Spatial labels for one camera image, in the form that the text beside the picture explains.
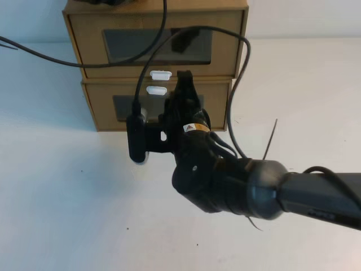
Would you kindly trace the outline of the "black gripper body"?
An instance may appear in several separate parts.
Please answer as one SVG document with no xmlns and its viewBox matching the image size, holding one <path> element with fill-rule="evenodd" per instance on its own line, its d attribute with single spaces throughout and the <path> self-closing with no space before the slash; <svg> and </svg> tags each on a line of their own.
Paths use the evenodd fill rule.
<svg viewBox="0 0 361 271">
<path fill-rule="evenodd" d="M 197 93 L 170 93 L 159 122 L 167 136 L 199 130 L 210 132 L 210 118 Z"/>
</svg>

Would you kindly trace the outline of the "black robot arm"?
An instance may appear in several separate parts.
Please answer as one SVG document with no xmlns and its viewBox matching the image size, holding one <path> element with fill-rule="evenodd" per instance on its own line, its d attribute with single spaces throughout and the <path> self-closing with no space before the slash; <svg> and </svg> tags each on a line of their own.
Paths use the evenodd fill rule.
<svg viewBox="0 0 361 271">
<path fill-rule="evenodd" d="M 273 220 L 291 212 L 360 229 L 360 174 L 313 166 L 290 172 L 274 160 L 238 158 L 210 131 L 190 71 L 177 73 L 162 118 L 178 193 L 207 213 Z"/>
</svg>

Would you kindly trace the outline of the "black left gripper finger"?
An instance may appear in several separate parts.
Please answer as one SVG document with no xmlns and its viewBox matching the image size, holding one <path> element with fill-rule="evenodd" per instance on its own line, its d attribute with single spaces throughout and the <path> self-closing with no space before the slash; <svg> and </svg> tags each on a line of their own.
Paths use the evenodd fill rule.
<svg viewBox="0 0 361 271">
<path fill-rule="evenodd" d="M 183 100 L 192 100 L 197 102 L 198 95 L 193 83 L 193 75 L 191 71 L 178 71 L 177 84 L 174 89 L 176 96 Z"/>
</svg>

